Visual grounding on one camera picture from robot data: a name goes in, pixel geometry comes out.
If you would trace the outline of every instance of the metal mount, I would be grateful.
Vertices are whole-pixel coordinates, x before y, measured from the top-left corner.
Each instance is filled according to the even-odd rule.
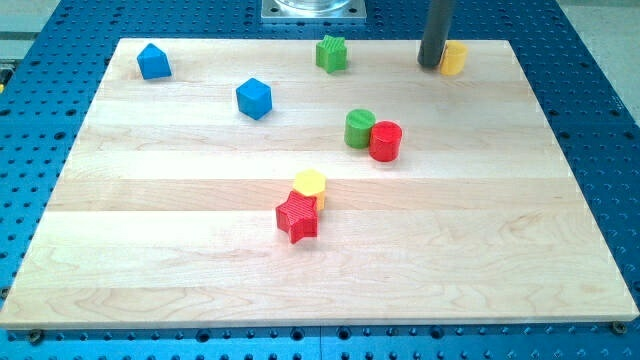
[[[364,0],[262,0],[262,23],[365,23]]]

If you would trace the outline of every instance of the plastic block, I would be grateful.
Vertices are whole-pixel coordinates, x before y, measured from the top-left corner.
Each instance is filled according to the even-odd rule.
[[[318,236],[316,198],[290,192],[287,201],[276,207],[276,222],[278,229],[289,234],[292,244],[304,237]]]
[[[344,129],[344,142],[355,149],[369,146],[371,128],[376,123],[376,116],[369,110],[356,109],[347,114]]]
[[[258,120],[271,111],[271,88],[254,78],[236,89],[240,112]]]
[[[324,192],[327,178],[320,172],[309,169],[296,174],[293,181],[293,190],[304,196],[313,196],[317,199],[316,209],[324,209]]]
[[[138,66],[145,80],[171,76],[167,54],[151,43],[138,55]]]
[[[336,70],[345,70],[347,48],[344,46],[344,38],[325,35],[324,39],[316,44],[316,65],[324,68],[329,74]]]
[[[469,50],[467,46],[460,41],[447,41],[440,63],[440,73],[442,75],[457,75],[464,68],[464,62],[467,59]]]
[[[369,154],[372,158],[381,161],[393,161],[400,152],[402,129],[392,121],[381,121],[371,129]]]

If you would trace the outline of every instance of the yellow hexagon block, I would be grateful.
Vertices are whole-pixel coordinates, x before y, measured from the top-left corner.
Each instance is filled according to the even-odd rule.
[[[309,169],[296,174],[293,181],[293,190],[304,196],[315,196],[317,199],[316,209],[318,211],[324,209],[324,190],[326,188],[327,178],[320,172]]]

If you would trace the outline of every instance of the red star block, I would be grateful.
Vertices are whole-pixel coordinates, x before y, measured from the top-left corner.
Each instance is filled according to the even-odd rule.
[[[287,201],[276,207],[278,229],[289,233],[292,244],[303,237],[318,236],[316,201],[315,196],[307,197],[292,191]]]

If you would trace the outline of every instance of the yellow block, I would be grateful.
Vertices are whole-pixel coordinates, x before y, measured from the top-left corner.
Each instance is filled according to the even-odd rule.
[[[296,174],[293,181],[293,190],[304,196],[315,196],[316,209],[324,209],[324,190],[327,178],[316,170],[304,170]]]
[[[456,75],[464,68],[464,61],[467,59],[469,50],[460,41],[448,40],[445,44],[444,54],[440,62],[440,73],[442,75]]]

